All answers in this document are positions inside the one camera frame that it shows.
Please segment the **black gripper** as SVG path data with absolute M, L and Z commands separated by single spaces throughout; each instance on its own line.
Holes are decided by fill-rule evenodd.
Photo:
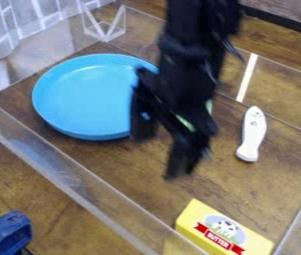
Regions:
M 176 110 L 186 103 L 211 101 L 216 87 L 216 74 L 211 63 L 212 51 L 200 45 L 183 45 L 168 35 L 162 35 L 159 70 L 138 68 L 139 84 L 131 101 L 131 139 L 146 141 L 156 131 L 158 115 L 170 125 L 184 122 Z M 163 178 L 172 180 L 191 175 L 203 154 L 210 152 L 210 132 L 174 129 Z

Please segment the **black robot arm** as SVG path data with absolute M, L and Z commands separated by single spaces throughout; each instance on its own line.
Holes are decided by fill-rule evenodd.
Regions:
M 163 178 L 192 174 L 210 153 L 216 124 L 207 104 L 219 85 L 223 58 L 237 50 L 238 0 L 166 0 L 158 37 L 158 71 L 138 68 L 131 101 L 131 138 L 144 141 L 164 127 L 172 144 Z

